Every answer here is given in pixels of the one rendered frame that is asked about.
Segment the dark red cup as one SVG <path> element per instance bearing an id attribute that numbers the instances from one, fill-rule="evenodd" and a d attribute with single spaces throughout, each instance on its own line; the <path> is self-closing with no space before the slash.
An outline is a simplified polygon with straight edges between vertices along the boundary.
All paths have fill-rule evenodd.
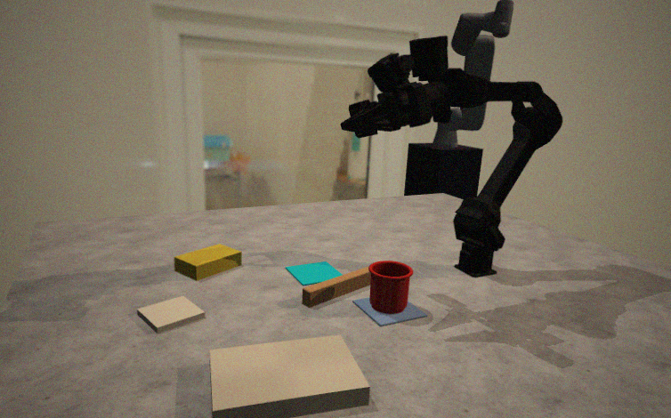
<path id="1" fill-rule="evenodd" d="M 407 306 L 409 277 L 413 270 L 397 261 L 377 261 L 368 267 L 371 273 L 372 307 L 383 313 L 399 314 Z"/>

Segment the tan flat box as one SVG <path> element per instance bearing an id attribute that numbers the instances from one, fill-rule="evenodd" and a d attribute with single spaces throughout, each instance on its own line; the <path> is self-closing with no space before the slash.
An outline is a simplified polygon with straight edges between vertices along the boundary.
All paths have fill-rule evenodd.
<path id="1" fill-rule="evenodd" d="M 213 418 L 292 418 L 368 406 L 341 335 L 210 350 Z"/>

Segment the brown wooden bar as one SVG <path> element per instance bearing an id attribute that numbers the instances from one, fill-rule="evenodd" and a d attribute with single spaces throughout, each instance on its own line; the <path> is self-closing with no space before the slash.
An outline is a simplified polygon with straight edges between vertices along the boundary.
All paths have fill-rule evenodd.
<path id="1" fill-rule="evenodd" d="M 303 305 L 310 308 L 370 285 L 368 267 L 303 288 Z"/>

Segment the yellow rectangular block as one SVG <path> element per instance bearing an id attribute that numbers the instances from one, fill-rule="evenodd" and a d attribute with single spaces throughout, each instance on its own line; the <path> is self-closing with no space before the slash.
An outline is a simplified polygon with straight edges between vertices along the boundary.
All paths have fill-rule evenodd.
<path id="1" fill-rule="evenodd" d="M 242 252 L 221 244 L 174 256 L 174 272 L 195 281 L 240 265 Z"/>

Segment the beige flat rectangular slab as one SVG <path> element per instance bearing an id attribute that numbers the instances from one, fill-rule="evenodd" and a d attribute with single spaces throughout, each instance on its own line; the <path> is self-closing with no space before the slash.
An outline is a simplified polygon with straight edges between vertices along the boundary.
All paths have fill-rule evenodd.
<path id="1" fill-rule="evenodd" d="M 137 315 L 157 334 L 206 317 L 206 313 L 188 300 L 177 297 L 137 310 Z"/>

